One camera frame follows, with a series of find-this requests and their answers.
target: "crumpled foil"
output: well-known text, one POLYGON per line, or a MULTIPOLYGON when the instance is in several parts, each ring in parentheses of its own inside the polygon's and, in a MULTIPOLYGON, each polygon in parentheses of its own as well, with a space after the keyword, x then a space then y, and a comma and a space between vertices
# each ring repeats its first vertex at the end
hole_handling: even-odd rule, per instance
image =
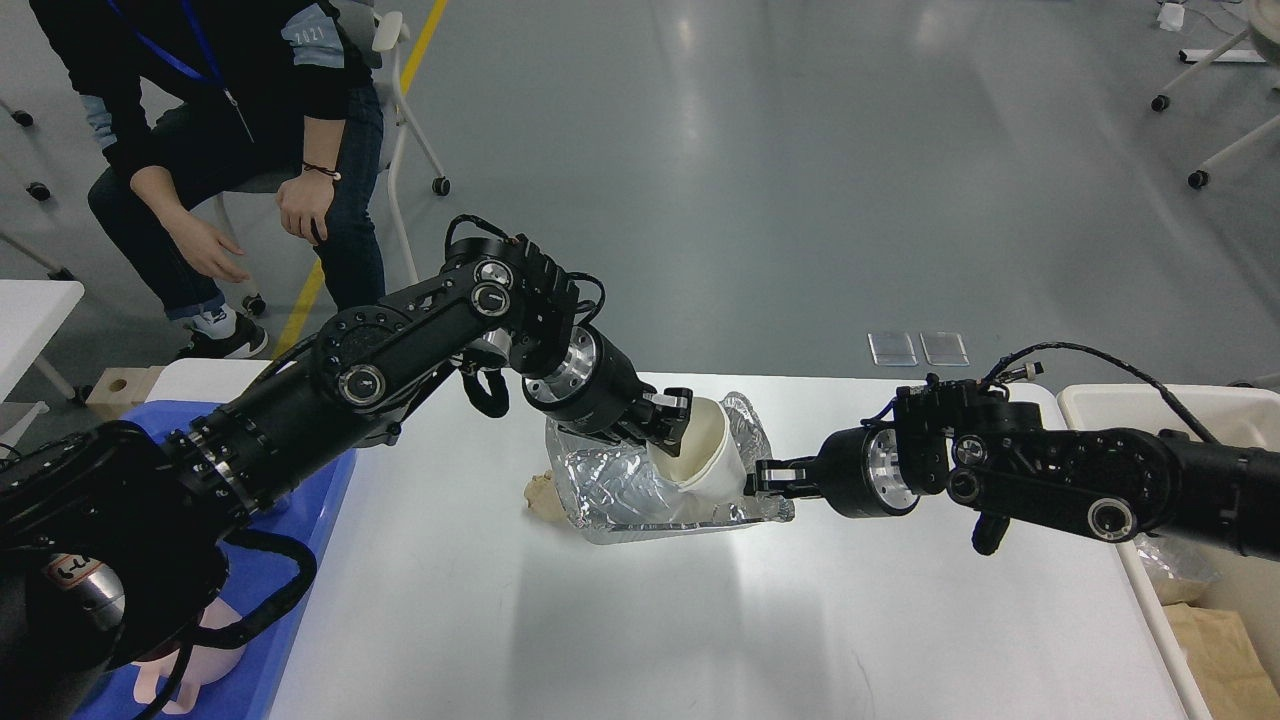
MULTIPOLYGON (((760 418, 745 396, 731 392, 721 406, 748 471, 756 460, 773 456, 760 418)), ((658 474, 644 447, 595 442, 562 432, 553 420, 547 423, 547 452, 570 524, 595 544, 788 523, 795 518, 795 505, 781 497, 741 497, 717 505, 680 492, 658 474)))

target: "wristband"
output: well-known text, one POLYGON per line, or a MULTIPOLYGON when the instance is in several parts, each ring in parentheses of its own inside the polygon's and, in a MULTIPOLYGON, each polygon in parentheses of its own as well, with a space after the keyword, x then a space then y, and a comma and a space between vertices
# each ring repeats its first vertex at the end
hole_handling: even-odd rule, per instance
POLYGON ((307 170, 315 170, 315 172, 317 172, 317 173, 320 173, 323 176, 329 176, 329 179, 332 179, 333 182, 338 182, 338 181, 342 179, 342 173, 339 173, 338 170, 330 170, 329 168, 325 168, 323 165, 312 165, 311 163, 307 163, 306 160, 303 160, 302 161, 302 172, 307 172, 307 170))

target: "blue lanyard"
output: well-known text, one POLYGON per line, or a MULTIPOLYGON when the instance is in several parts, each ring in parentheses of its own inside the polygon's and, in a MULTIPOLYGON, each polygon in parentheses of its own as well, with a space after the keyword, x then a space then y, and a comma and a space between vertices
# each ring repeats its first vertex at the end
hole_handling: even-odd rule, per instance
POLYGON ((115 10, 115 14, 124 20, 124 24, 129 26, 129 29, 133 31, 133 35, 136 35, 143 45, 150 47, 152 53, 155 53, 165 63, 169 63, 169 65, 172 65, 175 70, 196 82, 216 86, 223 91, 227 90, 227 81, 223 79, 223 72, 218 68, 218 60, 214 58, 214 50, 209 46, 209 38, 205 37, 205 31, 200 27, 200 22, 196 19, 196 12, 191 9, 191 0, 182 0, 182 12, 187 14, 187 22, 191 24, 192 32, 196 33, 196 42, 200 44, 200 50, 205 54, 205 61, 209 63, 209 72, 212 73, 212 77, 205 77, 204 73, 196 68, 192 68, 164 47, 160 47, 156 41, 142 35, 142 31, 133 27, 133 24, 129 23, 129 19, 124 17, 124 12, 122 12, 120 6, 115 4, 115 0, 106 0, 106 4, 115 10))

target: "brown paper bag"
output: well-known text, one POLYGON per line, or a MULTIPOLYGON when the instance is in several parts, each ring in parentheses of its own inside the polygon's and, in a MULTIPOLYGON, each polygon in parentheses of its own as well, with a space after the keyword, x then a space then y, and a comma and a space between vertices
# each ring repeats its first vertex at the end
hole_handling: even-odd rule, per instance
POLYGON ((1165 615, 1213 720, 1280 719, 1280 694, 1238 612, 1170 605, 1165 615))

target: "circular joint cap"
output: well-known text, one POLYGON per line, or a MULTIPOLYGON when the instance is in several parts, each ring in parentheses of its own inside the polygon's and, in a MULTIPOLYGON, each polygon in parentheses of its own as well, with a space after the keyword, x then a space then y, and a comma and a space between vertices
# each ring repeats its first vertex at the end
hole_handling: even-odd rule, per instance
POLYGON ((978 475, 969 470, 956 470, 947 478, 947 495, 960 505, 969 505, 978 500, 980 492, 982 483, 978 480, 978 475))
POLYGON ((960 465, 982 465, 987 460, 987 446, 977 436, 957 439, 952 450, 960 465))
POLYGON ((511 309, 511 296, 499 284, 480 283, 471 291, 471 306, 481 315, 498 318, 511 309))
POLYGON ((1133 534, 1133 510, 1119 500, 1103 497, 1089 506, 1089 530, 1101 541, 1123 542, 1133 534))
POLYGON ((511 287, 511 268, 497 260, 492 260, 476 268, 476 282, 494 282, 502 287, 511 287))
POLYGON ((372 365, 356 365, 338 378, 338 392, 356 407, 367 407, 383 398, 387 379, 372 365))

